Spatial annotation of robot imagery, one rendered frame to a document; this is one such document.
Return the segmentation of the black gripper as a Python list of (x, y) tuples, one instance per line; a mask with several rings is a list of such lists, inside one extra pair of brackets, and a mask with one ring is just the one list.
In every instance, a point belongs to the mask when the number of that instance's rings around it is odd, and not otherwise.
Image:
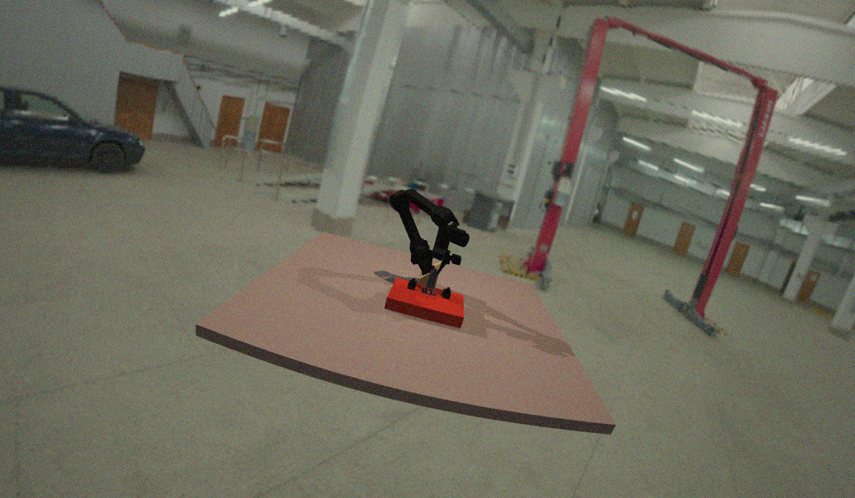
[[(442, 246), (445, 246), (445, 245), (449, 246), (449, 243), (450, 243), (450, 241), (441, 240), (441, 239), (436, 238), (436, 243), (437, 243), (437, 241), (439, 241), (440, 245), (442, 245)], [(434, 244), (434, 246), (436, 245), (436, 243)], [(418, 253), (418, 255), (425, 255), (425, 258), (428, 259), (428, 263), (430, 264), (430, 272), (431, 272), (431, 268), (432, 268), (431, 254), (432, 254), (432, 251), (428, 250), (427, 246), (418, 245), (416, 253)], [(439, 275), (439, 273), (441, 272), (441, 269), (443, 269), (443, 267), (445, 267), (446, 264), (450, 264), (450, 260), (452, 260), (452, 264), (460, 265), (461, 264), (461, 255), (456, 255), (455, 253), (452, 253), (452, 255), (449, 255), (448, 259), (443, 258), (441, 260), (441, 265), (439, 267), (437, 275)]]

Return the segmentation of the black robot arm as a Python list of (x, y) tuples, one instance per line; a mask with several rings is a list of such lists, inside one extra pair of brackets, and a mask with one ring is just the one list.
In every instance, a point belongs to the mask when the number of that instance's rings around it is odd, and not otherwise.
[[(401, 216), (403, 226), (405, 226), (407, 235), (410, 239), (411, 262), (412, 264), (419, 265), (422, 275), (430, 273), (430, 264), (428, 263), (428, 259), (425, 258), (425, 255), (418, 255), (418, 253), (416, 253), (417, 247), (418, 245), (427, 246), (427, 249), (429, 250), (430, 245), (428, 245), (427, 240), (424, 240), (419, 236), (417, 225), (415, 224), (414, 217), (412, 217), (410, 212), (410, 203), (414, 203), (419, 207), (419, 209), (427, 212), (433, 223), (438, 225), (439, 230), (436, 236), (437, 239), (450, 241), (454, 245), (461, 247), (468, 245), (470, 236), (465, 230), (458, 229), (458, 219), (454, 216), (452, 210), (428, 201), (424, 196), (420, 195), (417, 190), (399, 190), (390, 197), (389, 202), (392, 203), (392, 208), (399, 212)], [(452, 224), (448, 225), (448, 223)], [(442, 246), (440, 245), (440, 242), (437, 241), (436, 245), (433, 247), (431, 258), (440, 259), (441, 261), (443, 258), (448, 259), (449, 255), (450, 251), (448, 251), (447, 245)]]

